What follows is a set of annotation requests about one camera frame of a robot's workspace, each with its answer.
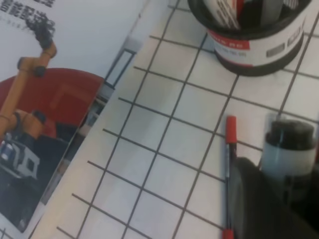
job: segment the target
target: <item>robotic arm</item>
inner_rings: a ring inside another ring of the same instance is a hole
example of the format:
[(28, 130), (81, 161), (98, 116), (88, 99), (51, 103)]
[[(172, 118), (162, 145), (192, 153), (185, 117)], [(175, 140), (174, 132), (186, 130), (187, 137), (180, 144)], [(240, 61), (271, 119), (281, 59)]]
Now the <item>robotic arm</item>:
[(37, 77), (43, 77), (50, 59), (56, 55), (57, 50), (49, 31), (48, 19), (45, 15), (33, 21), (27, 20), (26, 25), (34, 32), (43, 51), (37, 58), (21, 57), (18, 62), (17, 67), (19, 72), (0, 111), (0, 138), (3, 138), (8, 130), (16, 127), (16, 123), (18, 122), (17, 115), (21, 119), (27, 119), (23, 121), (23, 131), (31, 134), (31, 136), (36, 136), (36, 138), (42, 131), (41, 120), (37, 117), (22, 111), (17, 111), (15, 114), (14, 112), (30, 75), (34, 74)]

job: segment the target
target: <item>black object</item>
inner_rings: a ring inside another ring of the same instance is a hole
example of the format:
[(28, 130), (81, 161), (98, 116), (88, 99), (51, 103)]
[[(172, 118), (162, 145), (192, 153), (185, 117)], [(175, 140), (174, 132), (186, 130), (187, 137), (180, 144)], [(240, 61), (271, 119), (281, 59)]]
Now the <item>black object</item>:
[(27, 27), (34, 32), (35, 38), (38, 40), (43, 50), (48, 49), (52, 44), (51, 27), (48, 24), (48, 21), (49, 19), (44, 13), (33, 20), (25, 20)]
[(289, 150), (309, 150), (315, 147), (314, 127), (308, 123), (280, 119), (272, 122), (266, 142), (274, 147)]
[(36, 77), (42, 77), (42, 76), (44, 76), (45, 71), (46, 71), (46, 68), (44, 66), (37, 66), (34, 69), (33, 73), (34, 73), (34, 76), (36, 76)]
[(230, 198), (236, 239), (319, 239), (304, 219), (274, 195), (247, 158), (238, 158), (232, 165)]
[[(226, 37), (232, 40), (257, 40), (272, 36), (290, 25), (296, 17), (304, 11), (311, 0), (303, 0), (299, 2), (298, 8), (294, 10), (288, 10), (286, 7), (283, 8), (281, 19), (276, 24), (270, 24), (265, 26), (259, 26), (260, 24), (260, 12), (261, 7), (257, 3), (258, 1), (253, 1), (250, 5), (244, 7), (243, 13), (239, 16), (239, 22), (245, 26), (241, 30), (238, 29), (228, 29), (220, 26), (216, 23), (216, 20), (212, 17), (211, 13), (205, 6), (203, 0), (188, 0), (188, 4), (191, 12), (196, 17), (196, 19), (204, 25), (208, 30), (212, 30), (222, 37)], [(218, 60), (221, 64), (231, 72), (235, 74), (240, 74), (244, 76), (262, 76), (266, 74), (271, 74), (280, 69), (283, 69), (287, 64), (289, 64), (298, 54), (301, 49), (303, 42), (303, 37), (296, 44), (296, 46), (290, 50), (284, 57), (276, 60), (274, 62), (261, 65), (261, 66), (245, 66), (240, 64), (235, 64), (226, 59), (223, 59), (218, 53), (216, 53)]]
[(40, 111), (33, 111), (33, 112), (32, 112), (32, 115), (33, 115), (34, 117), (36, 117), (42, 124), (45, 123), (46, 117), (45, 117), (44, 113), (42, 113), (42, 112), (40, 112)]

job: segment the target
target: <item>dark grout line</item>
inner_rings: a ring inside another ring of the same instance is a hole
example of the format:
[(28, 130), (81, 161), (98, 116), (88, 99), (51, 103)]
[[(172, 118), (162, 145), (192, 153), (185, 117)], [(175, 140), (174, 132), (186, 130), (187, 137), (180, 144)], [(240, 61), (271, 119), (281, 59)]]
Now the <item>dark grout line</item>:
[(144, 149), (146, 149), (146, 150), (148, 150), (148, 151), (151, 151), (151, 152), (153, 152), (153, 153), (156, 153), (156, 150), (154, 150), (154, 149), (152, 149), (152, 148), (149, 148), (149, 147), (147, 147), (147, 146), (144, 146), (144, 145), (142, 145), (142, 144), (140, 144), (140, 143), (137, 143), (137, 142), (135, 142), (135, 141), (133, 141), (133, 140), (130, 140), (130, 139), (126, 138), (126, 137), (119, 136), (118, 134), (115, 134), (115, 133), (113, 133), (113, 132), (111, 132), (111, 131), (109, 131), (109, 130), (107, 130), (107, 129), (103, 129), (103, 131), (106, 132), (106, 133), (110, 133), (110, 134), (112, 134), (112, 135), (114, 135), (114, 136), (116, 136), (116, 137), (119, 137), (120, 139), (123, 139), (123, 140), (125, 140), (125, 141), (127, 141), (127, 142), (130, 142), (130, 143), (132, 143), (132, 144), (135, 144), (136, 146), (139, 146), (139, 147), (141, 147), (141, 148), (144, 148)]
[(193, 123), (184, 121), (183, 119), (179, 119), (179, 118), (173, 117), (173, 120), (178, 121), (178, 122), (181, 122), (181, 123), (184, 123), (184, 124), (187, 124), (187, 125), (189, 125), (189, 126), (192, 126), (192, 127), (194, 127), (194, 128), (197, 128), (197, 129), (201, 129), (202, 131), (205, 131), (205, 132), (207, 132), (207, 133), (214, 133), (213, 130), (210, 130), (210, 129), (207, 129), (207, 128), (203, 128), (203, 127), (198, 126), (198, 125), (195, 125), (195, 124), (193, 124)]
[(266, 106), (266, 105), (262, 105), (260, 103), (256, 103), (256, 102), (253, 102), (253, 101), (248, 101), (248, 100), (236, 97), (236, 96), (232, 96), (231, 99), (237, 100), (237, 101), (241, 101), (241, 102), (244, 102), (244, 103), (248, 103), (248, 104), (251, 104), (251, 105), (254, 105), (254, 106), (258, 106), (258, 107), (261, 107), (261, 108), (264, 108), (264, 109), (268, 109), (268, 110), (271, 110), (271, 111), (275, 111), (275, 112), (279, 111), (279, 109), (276, 109), (276, 108), (273, 108), (273, 107), (270, 107), (270, 106)]
[(315, 28), (316, 28), (316, 26), (317, 26), (318, 19), (319, 19), (319, 13), (317, 14), (317, 17), (316, 17), (316, 19), (315, 19), (315, 22), (314, 22), (313, 27), (312, 27), (312, 29), (311, 29), (310, 35), (309, 35), (309, 37), (308, 37), (308, 39), (307, 39), (307, 42), (306, 42), (305, 47), (304, 47), (304, 50), (303, 50), (303, 52), (302, 52), (302, 54), (301, 54), (301, 57), (300, 57), (300, 59), (299, 59), (299, 62), (298, 62), (298, 65), (297, 65), (297, 67), (296, 67), (296, 70), (295, 70), (295, 72), (294, 72), (294, 75), (293, 75), (293, 77), (292, 77), (292, 79), (291, 79), (291, 82), (290, 82), (290, 84), (289, 84), (289, 86), (288, 86), (288, 89), (287, 89), (287, 92), (286, 92), (286, 94), (285, 94), (283, 103), (282, 103), (282, 105), (281, 105), (281, 107), (280, 107), (280, 109), (279, 109), (279, 112), (278, 112), (278, 115), (279, 115), (279, 116), (282, 114), (282, 112), (283, 112), (283, 110), (284, 110), (284, 107), (285, 107), (285, 104), (286, 104), (286, 102), (287, 102), (288, 96), (289, 96), (290, 91), (291, 91), (291, 89), (292, 89), (292, 87), (293, 87), (293, 85), (294, 85), (294, 82), (295, 82), (295, 80), (296, 80), (297, 73), (299, 72), (301, 63), (302, 63), (302, 61), (303, 61), (303, 59), (304, 59), (304, 57), (305, 57), (306, 51), (307, 51), (307, 49), (308, 49), (308, 46), (309, 46), (311, 37), (312, 37), (312, 35), (314, 34)]
[(157, 72), (154, 72), (154, 71), (148, 71), (148, 70), (145, 70), (143, 68), (140, 68), (140, 67), (137, 67), (137, 66), (134, 66), (135, 69), (137, 70), (140, 70), (140, 71), (144, 71), (144, 72), (148, 72), (150, 74), (153, 74), (153, 75), (157, 75), (157, 76), (161, 76), (163, 78), (167, 78), (167, 79), (170, 79), (170, 80), (173, 80), (173, 81), (177, 81), (177, 82), (181, 82), (181, 83), (184, 83), (185, 81), (183, 80), (180, 80), (180, 79), (177, 79), (177, 78), (173, 78), (173, 77), (170, 77), (170, 76), (166, 76), (166, 75), (163, 75), (161, 73), (157, 73)]
[[(159, 37), (152, 36), (152, 35), (150, 35), (150, 38), (157, 39), (157, 40), (160, 39)], [(189, 44), (186, 44), (186, 43), (181, 43), (181, 42), (178, 42), (178, 41), (172, 41), (172, 40), (167, 40), (167, 39), (163, 39), (163, 41), (164, 42), (168, 42), (168, 43), (172, 43), (172, 44), (175, 44), (175, 45), (179, 45), (179, 46), (185, 46), (185, 47), (197, 49), (197, 50), (200, 49), (198, 46), (193, 46), (193, 45), (189, 45)], [(205, 48), (201, 48), (200, 50), (201, 51), (206, 51), (206, 52), (211, 53), (211, 54), (215, 54), (215, 51), (208, 50), (208, 49), (205, 49)]]
[[(150, 36), (150, 38), (160, 40), (160, 38), (157, 37), (157, 36)], [(193, 49), (197, 49), (197, 50), (199, 49), (198, 46), (193, 46), (193, 45), (189, 45), (189, 44), (186, 44), (186, 43), (181, 43), (181, 42), (167, 40), (167, 39), (163, 39), (163, 41), (164, 42), (168, 42), (168, 43), (172, 43), (172, 44), (175, 44), (175, 45), (179, 45), (179, 46), (185, 46), (185, 47), (189, 47), (189, 48), (193, 48)]]
[(150, 190), (148, 190), (148, 189), (146, 189), (146, 188), (143, 188), (142, 190), (143, 190), (144, 192), (148, 193), (148, 194), (153, 195), (153, 196), (156, 197), (156, 198), (162, 199), (163, 201), (165, 201), (165, 202), (167, 202), (167, 203), (169, 203), (169, 204), (171, 204), (171, 205), (173, 205), (173, 206), (175, 206), (175, 207), (177, 207), (177, 208), (179, 208), (179, 209), (182, 209), (182, 208), (183, 208), (182, 206), (180, 206), (180, 205), (178, 205), (178, 204), (176, 204), (176, 203), (174, 203), (174, 202), (172, 202), (172, 201), (170, 201), (170, 200), (168, 200), (168, 199), (166, 199), (166, 198), (160, 196), (159, 194), (153, 193), (152, 191), (150, 191)]
[(216, 179), (216, 180), (218, 180), (218, 181), (220, 181), (220, 182), (222, 182), (222, 183), (225, 183), (225, 180), (224, 180), (224, 179), (218, 178), (218, 177), (216, 177), (216, 176), (214, 176), (214, 175), (212, 175), (212, 174), (210, 174), (210, 173), (207, 173), (207, 172), (205, 172), (205, 171), (203, 171), (203, 170), (201, 170), (200, 173), (202, 173), (202, 174), (204, 174), (204, 175), (206, 175), (206, 176), (208, 176), (208, 177), (211, 177), (211, 178), (213, 178), (213, 179)]
[(164, 158), (170, 159), (171, 161), (173, 161), (173, 162), (175, 162), (175, 163), (178, 163), (178, 164), (180, 164), (180, 165), (182, 165), (182, 166), (185, 166), (185, 167), (190, 168), (190, 169), (192, 169), (192, 170), (198, 171), (197, 168), (195, 168), (195, 167), (193, 167), (193, 166), (190, 166), (190, 165), (188, 165), (188, 164), (186, 164), (186, 163), (183, 163), (183, 162), (181, 162), (181, 161), (179, 161), (179, 160), (177, 160), (177, 159), (174, 159), (174, 158), (172, 158), (172, 157), (170, 157), (170, 156), (168, 156), (168, 155), (166, 155), (166, 154), (164, 154), (164, 153), (158, 152), (158, 155), (159, 155), (159, 156), (162, 156), (162, 157), (164, 157)]
[[(239, 75), (236, 76), (236, 79), (235, 79), (235, 81), (234, 81), (234, 83), (233, 83), (233, 85), (232, 85), (232, 88), (231, 88), (231, 90), (230, 90), (230, 92), (229, 92), (229, 96), (227, 97), (227, 100), (226, 100), (226, 102), (225, 102), (225, 104), (224, 104), (224, 107), (223, 107), (223, 109), (222, 109), (222, 111), (221, 111), (221, 113), (220, 113), (220, 115), (219, 115), (219, 118), (218, 118), (216, 127), (215, 127), (215, 129), (214, 129), (214, 132), (217, 132), (217, 130), (218, 130), (218, 127), (219, 127), (220, 122), (221, 122), (221, 120), (222, 120), (222, 117), (223, 117), (223, 115), (224, 115), (224, 113), (225, 113), (225, 110), (226, 110), (226, 108), (227, 108), (227, 105), (228, 105), (228, 103), (229, 103), (229, 101), (230, 101), (230, 97), (231, 97), (231, 95), (233, 94), (233, 91), (234, 91), (234, 89), (235, 89), (235, 86), (236, 86), (236, 84), (237, 84), (238, 79), (239, 79)], [(175, 230), (174, 230), (174, 234), (173, 234), (172, 239), (175, 239), (175, 237), (176, 237), (176, 234), (177, 234), (177, 232), (178, 232), (179, 226), (180, 226), (180, 224), (181, 224), (181, 221), (182, 221), (182, 219), (183, 219), (183, 217), (184, 217), (186, 208), (187, 208), (187, 206), (188, 206), (189, 200), (190, 200), (191, 195), (192, 195), (192, 193), (193, 193), (193, 191), (194, 191), (194, 189), (195, 189), (195, 185), (197, 184), (197, 180), (198, 180), (198, 178), (199, 178), (200, 171), (201, 171), (202, 168), (203, 168), (203, 165), (204, 165), (204, 163), (205, 163), (206, 157), (207, 157), (208, 152), (209, 152), (209, 150), (210, 150), (210, 147), (211, 147), (211, 145), (212, 145), (212, 143), (213, 143), (214, 137), (215, 137), (215, 133), (212, 134), (212, 137), (211, 137), (211, 139), (210, 139), (210, 141), (209, 141), (208, 147), (207, 147), (207, 149), (206, 149), (206, 151), (205, 151), (204, 157), (203, 157), (203, 159), (202, 159), (202, 161), (201, 161), (201, 163), (200, 163), (198, 172), (197, 172), (197, 174), (196, 174), (196, 176), (195, 176), (194, 182), (193, 182), (193, 184), (192, 184), (192, 187), (191, 187), (190, 192), (189, 192), (189, 194), (188, 194), (188, 197), (187, 197), (187, 199), (186, 199), (186, 202), (185, 202), (183, 211), (182, 211), (182, 213), (181, 213), (181, 215), (180, 215), (180, 218), (179, 218), (179, 220), (178, 220), (178, 222), (177, 222), (177, 225), (176, 225), (176, 228), (175, 228)]]
[(99, 169), (101, 169), (101, 170), (104, 170), (103, 167), (101, 167), (100, 165), (98, 165), (98, 164), (96, 164), (96, 163), (91, 162), (90, 160), (88, 160), (87, 163), (88, 163), (88, 164), (91, 164), (92, 166), (97, 167), (97, 168), (99, 168)]
[[(120, 100), (120, 101), (124, 101), (124, 102), (129, 103), (129, 104), (132, 104), (132, 102), (130, 102), (130, 101), (128, 101), (128, 100), (125, 100), (124, 98), (121, 98), (121, 97), (119, 97), (119, 100)], [(165, 114), (165, 113), (162, 113), (162, 112), (160, 112), (160, 111), (153, 110), (153, 109), (151, 109), (151, 108), (149, 108), (149, 107), (142, 106), (142, 105), (137, 104), (137, 103), (134, 103), (133, 105), (138, 106), (138, 107), (140, 107), (140, 108), (142, 108), (142, 109), (151, 111), (151, 112), (153, 112), (153, 113), (156, 113), (156, 114), (158, 114), (158, 115), (165, 116), (165, 117), (168, 117), (168, 118), (169, 118), (169, 115), (167, 115), (167, 114)]]
[(179, 10), (179, 11), (186, 11), (186, 12), (191, 12), (189, 9), (181, 8), (181, 7), (176, 7), (176, 6), (171, 6), (168, 5), (169, 8)]
[(222, 226), (220, 226), (220, 225), (218, 225), (218, 224), (216, 224), (216, 223), (213, 223), (213, 222), (211, 222), (210, 220), (207, 220), (206, 218), (203, 218), (203, 217), (201, 217), (201, 216), (199, 216), (199, 215), (196, 215), (195, 213), (193, 213), (193, 212), (191, 212), (191, 211), (189, 211), (189, 210), (187, 210), (187, 209), (186, 209), (186, 212), (189, 213), (189, 214), (191, 214), (191, 215), (193, 215), (193, 216), (195, 216), (195, 217), (197, 217), (197, 218), (199, 218), (199, 219), (201, 219), (201, 220), (203, 220), (204, 222), (206, 222), (206, 223), (208, 223), (208, 224), (211, 224), (212, 226), (214, 226), (214, 227), (216, 227), (216, 228), (218, 228), (218, 229), (220, 229), (220, 230), (224, 230), (224, 228), (223, 228)]
[(114, 177), (117, 177), (118, 179), (121, 179), (121, 180), (123, 180), (123, 181), (125, 181), (125, 182), (127, 182), (127, 183), (129, 183), (129, 184), (131, 184), (131, 185), (133, 185), (133, 186), (135, 186), (135, 187), (137, 187), (137, 188), (139, 188), (139, 189), (141, 188), (140, 185), (138, 185), (138, 184), (136, 184), (136, 183), (133, 183), (133, 182), (131, 182), (130, 180), (127, 180), (126, 178), (123, 178), (123, 177), (121, 177), (120, 175), (111, 172), (110, 170), (108, 170), (107, 172), (108, 172), (109, 174), (113, 175)]
[(72, 236), (71, 234), (67, 233), (65, 230), (63, 230), (60, 227), (56, 227), (60, 232), (62, 232), (63, 234), (65, 234), (66, 236), (70, 237), (71, 239), (75, 239), (74, 236)]

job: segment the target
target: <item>pen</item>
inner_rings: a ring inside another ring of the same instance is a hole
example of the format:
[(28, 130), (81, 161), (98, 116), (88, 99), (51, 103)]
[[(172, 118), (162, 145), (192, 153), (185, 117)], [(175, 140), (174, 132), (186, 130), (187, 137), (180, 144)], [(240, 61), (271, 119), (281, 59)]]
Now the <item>pen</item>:
[(234, 239), (230, 215), (229, 215), (229, 178), (230, 165), (237, 157), (237, 133), (236, 117), (228, 116), (226, 119), (226, 229), (223, 231), (223, 239)]

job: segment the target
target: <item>pen holder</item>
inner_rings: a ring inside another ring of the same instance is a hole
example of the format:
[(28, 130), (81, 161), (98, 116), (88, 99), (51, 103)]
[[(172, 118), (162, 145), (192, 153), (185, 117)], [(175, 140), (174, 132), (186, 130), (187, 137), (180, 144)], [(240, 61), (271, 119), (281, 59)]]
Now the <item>pen holder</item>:
[(271, 74), (297, 56), (303, 44), (310, 2), (300, 1), (297, 9), (275, 24), (236, 30), (219, 26), (203, 0), (188, 0), (191, 12), (212, 37), (220, 63), (244, 76)]

